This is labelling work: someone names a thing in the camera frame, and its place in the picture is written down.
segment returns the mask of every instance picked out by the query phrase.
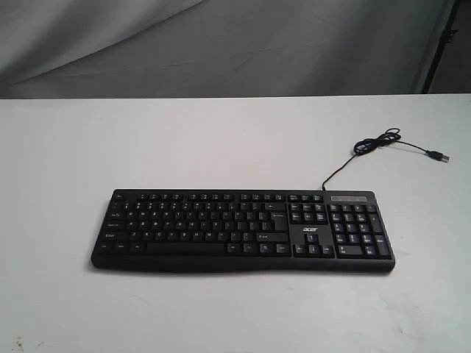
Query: spacebar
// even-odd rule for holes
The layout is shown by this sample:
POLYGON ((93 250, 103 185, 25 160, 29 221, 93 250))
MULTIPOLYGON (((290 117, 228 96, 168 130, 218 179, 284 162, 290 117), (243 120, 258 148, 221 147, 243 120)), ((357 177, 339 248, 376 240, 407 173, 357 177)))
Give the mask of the spacebar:
POLYGON ((224 255, 224 244, 150 243, 147 254, 159 255, 224 255))

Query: white table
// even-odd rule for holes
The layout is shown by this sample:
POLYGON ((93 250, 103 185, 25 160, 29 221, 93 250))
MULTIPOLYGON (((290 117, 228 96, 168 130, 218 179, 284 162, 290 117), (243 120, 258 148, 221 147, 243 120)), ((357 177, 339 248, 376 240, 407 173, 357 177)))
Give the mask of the white table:
POLYGON ((469 352, 471 95, 0 101, 0 352, 469 352), (390 275, 89 262, 115 188, 373 190, 390 275))

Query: computer keyboard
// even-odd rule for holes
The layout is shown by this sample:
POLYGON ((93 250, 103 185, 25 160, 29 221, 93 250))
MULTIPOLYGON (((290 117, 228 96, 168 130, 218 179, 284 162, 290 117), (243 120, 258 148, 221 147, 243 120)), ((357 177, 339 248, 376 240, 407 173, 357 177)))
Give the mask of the computer keyboard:
POLYGON ((115 190, 91 256, 133 271, 390 271, 370 191, 115 190))

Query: black cable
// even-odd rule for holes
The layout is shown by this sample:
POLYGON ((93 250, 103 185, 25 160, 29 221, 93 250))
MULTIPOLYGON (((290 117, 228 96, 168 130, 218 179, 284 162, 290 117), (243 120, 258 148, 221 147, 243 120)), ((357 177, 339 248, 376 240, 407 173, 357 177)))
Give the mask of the black cable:
POLYGON ((434 160, 441 160, 442 162, 445 162, 445 163, 448 163, 448 161, 450 160, 448 156, 445 156, 441 152, 428 151, 427 149, 423 149, 422 147, 418 147, 416 145, 413 145, 412 143, 399 141, 401 138, 401 136, 399 135, 399 132, 400 132, 400 129, 398 129, 397 127, 392 127, 391 129, 387 129, 386 132, 379 135, 377 138, 365 138, 364 140, 358 141, 353 147, 353 156, 347 162, 345 162, 345 164, 342 167, 334 171, 322 183, 322 189, 325 190, 325 183, 328 182, 330 179, 332 179, 332 177, 336 175, 338 172, 340 172, 343 168, 345 168, 345 166, 348 163, 350 163, 353 160, 353 158, 363 156, 365 154, 373 152, 378 147, 388 146, 392 143, 401 143, 403 145, 411 146, 421 151, 424 151, 425 155, 429 156, 430 158, 434 160))

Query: fabric backdrop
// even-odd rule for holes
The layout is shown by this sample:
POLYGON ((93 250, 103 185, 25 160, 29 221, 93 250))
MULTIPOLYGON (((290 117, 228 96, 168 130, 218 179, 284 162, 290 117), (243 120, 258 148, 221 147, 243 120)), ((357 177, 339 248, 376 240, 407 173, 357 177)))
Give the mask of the fabric backdrop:
POLYGON ((452 4, 3 0, 0 96, 418 93, 452 4))

